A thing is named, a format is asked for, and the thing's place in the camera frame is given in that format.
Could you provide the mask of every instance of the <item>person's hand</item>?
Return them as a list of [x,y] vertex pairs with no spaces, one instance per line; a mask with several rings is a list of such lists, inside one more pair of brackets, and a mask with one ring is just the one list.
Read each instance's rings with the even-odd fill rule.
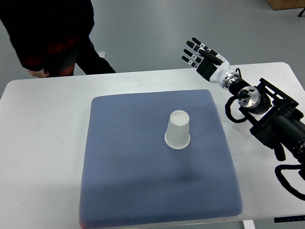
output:
[[37,78],[46,78],[50,75],[49,72],[45,72],[44,71],[44,68],[41,69],[39,72],[34,72],[34,71],[31,71],[29,70],[29,73],[34,76],[34,77],[37,77]]

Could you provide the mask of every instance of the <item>robotic hand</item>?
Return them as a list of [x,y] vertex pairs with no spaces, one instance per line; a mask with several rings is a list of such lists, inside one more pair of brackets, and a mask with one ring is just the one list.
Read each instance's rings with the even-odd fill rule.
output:
[[[187,45],[200,57],[184,49],[194,61],[185,56],[182,59],[194,67],[204,79],[218,83],[233,95],[225,105],[225,113],[231,121],[241,123],[249,120],[253,125],[251,134],[265,146],[274,149],[279,161],[285,160],[282,145],[293,154],[300,165],[279,165],[275,168],[275,174],[284,188],[299,199],[305,200],[305,195],[291,187],[281,173],[284,169],[299,169],[299,175],[305,180],[305,124],[300,121],[304,115],[296,109],[298,103],[263,78],[258,86],[251,86],[241,78],[239,69],[230,69],[230,64],[224,57],[196,38],[192,40],[194,43],[187,41]],[[245,116],[239,120],[231,115],[230,107],[236,99],[240,105],[239,110]],[[266,114],[258,121],[251,115],[264,113]]]

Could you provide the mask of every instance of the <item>concrete floor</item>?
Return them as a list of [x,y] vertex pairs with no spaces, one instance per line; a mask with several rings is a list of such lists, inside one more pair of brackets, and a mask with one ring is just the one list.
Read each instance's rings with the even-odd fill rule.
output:
[[[190,67],[181,56],[196,37],[231,65],[285,62],[305,87],[305,14],[301,9],[274,11],[265,0],[92,0],[95,26],[90,35],[97,51],[118,72]],[[75,75],[83,75],[76,68]],[[31,79],[0,23],[0,96],[6,84]],[[257,229],[305,228],[305,222],[254,221]],[[241,222],[181,229],[241,229]]]

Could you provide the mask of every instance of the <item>black cable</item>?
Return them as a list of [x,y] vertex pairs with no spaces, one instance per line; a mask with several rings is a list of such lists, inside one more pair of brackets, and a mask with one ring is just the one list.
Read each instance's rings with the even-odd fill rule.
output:
[[225,106],[224,106],[225,114],[227,115],[228,119],[230,119],[232,122],[234,122],[234,123],[243,123],[243,122],[245,122],[247,120],[246,117],[244,117],[242,119],[235,119],[232,116],[232,114],[231,114],[231,105],[234,102],[234,100],[236,100],[236,99],[244,99],[244,98],[247,98],[247,97],[249,97],[248,93],[244,92],[244,91],[241,91],[238,95],[234,95],[231,98],[229,98],[229,100],[225,104]]
[[242,78],[242,73],[241,73],[240,69],[237,68],[235,71],[239,74],[240,78]]
[[282,170],[302,169],[303,165],[279,165],[275,168],[275,175],[282,186],[295,197],[305,200],[305,195],[294,189],[281,173]]
[[302,16],[302,14],[304,13],[305,8],[299,13],[298,17],[300,18]]

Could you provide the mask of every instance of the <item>upside-down cup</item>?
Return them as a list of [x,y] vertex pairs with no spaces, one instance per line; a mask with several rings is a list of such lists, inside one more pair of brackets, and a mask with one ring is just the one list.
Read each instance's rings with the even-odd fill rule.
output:
[[183,149],[189,145],[190,118],[185,111],[177,110],[171,113],[164,139],[173,149]]

